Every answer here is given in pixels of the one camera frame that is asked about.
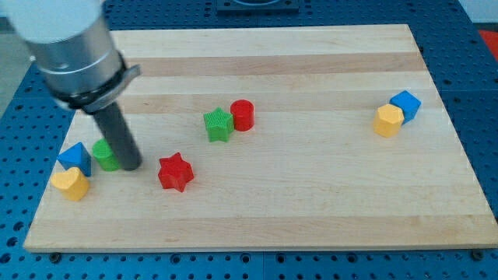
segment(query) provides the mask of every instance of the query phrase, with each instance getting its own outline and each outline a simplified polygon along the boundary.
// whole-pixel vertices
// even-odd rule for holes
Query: red cylinder
[[[237,100],[230,106],[233,125],[238,131],[248,131],[254,126],[254,105],[247,100]]]

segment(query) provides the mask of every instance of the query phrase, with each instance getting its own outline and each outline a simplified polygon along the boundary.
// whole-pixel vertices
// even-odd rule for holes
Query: green block
[[[104,171],[115,171],[120,169],[116,157],[112,153],[106,139],[97,141],[92,147],[92,154]]]
[[[230,133],[234,130],[233,115],[223,111],[220,107],[211,113],[204,114],[204,124],[210,142],[228,142]]]

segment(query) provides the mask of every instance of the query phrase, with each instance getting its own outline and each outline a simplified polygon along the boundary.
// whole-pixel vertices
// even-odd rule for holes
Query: toy block
[[[81,142],[65,150],[57,157],[57,160],[65,170],[78,167],[85,176],[92,176],[92,158]]]
[[[373,120],[373,130],[386,138],[396,135],[402,127],[403,111],[391,104],[383,105],[377,109]]]
[[[233,115],[216,108],[211,113],[204,114],[205,129],[208,131],[210,142],[228,142],[230,133],[233,132]]]
[[[230,106],[233,125],[237,131],[248,131],[254,126],[254,105],[247,100],[237,100]]]
[[[403,110],[403,116],[405,116],[403,124],[413,120],[419,110],[420,104],[422,104],[420,100],[406,90],[393,96],[389,100],[389,103]]]
[[[112,153],[106,139],[97,141],[92,147],[92,154],[104,171],[115,171],[120,169],[116,157]]]
[[[174,188],[184,192],[187,183],[194,180],[192,166],[181,158],[179,152],[169,158],[159,159],[159,163],[161,169],[157,176],[164,189]]]
[[[81,200],[89,188],[89,181],[78,167],[55,173],[50,178],[50,183],[70,201]]]

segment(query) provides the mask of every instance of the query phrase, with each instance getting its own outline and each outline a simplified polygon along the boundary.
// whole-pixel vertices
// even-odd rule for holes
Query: yellow block
[[[373,120],[373,130],[384,137],[396,135],[402,127],[405,117],[403,110],[391,104],[377,109]]]
[[[50,184],[60,190],[70,201],[82,199],[89,188],[89,181],[78,167],[71,167],[65,172],[55,173]]]

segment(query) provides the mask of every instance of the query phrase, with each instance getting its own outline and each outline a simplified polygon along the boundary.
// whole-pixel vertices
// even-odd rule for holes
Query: cutting board
[[[135,171],[93,162],[88,194],[47,186],[33,252],[401,250],[495,247],[498,227],[406,25],[113,32],[137,78],[119,103],[143,153]],[[375,110],[423,105],[393,138]],[[202,115],[238,99],[255,126],[209,142]],[[101,138],[76,114],[62,151]],[[159,158],[195,179],[162,189]],[[54,172],[62,171],[56,164]]]

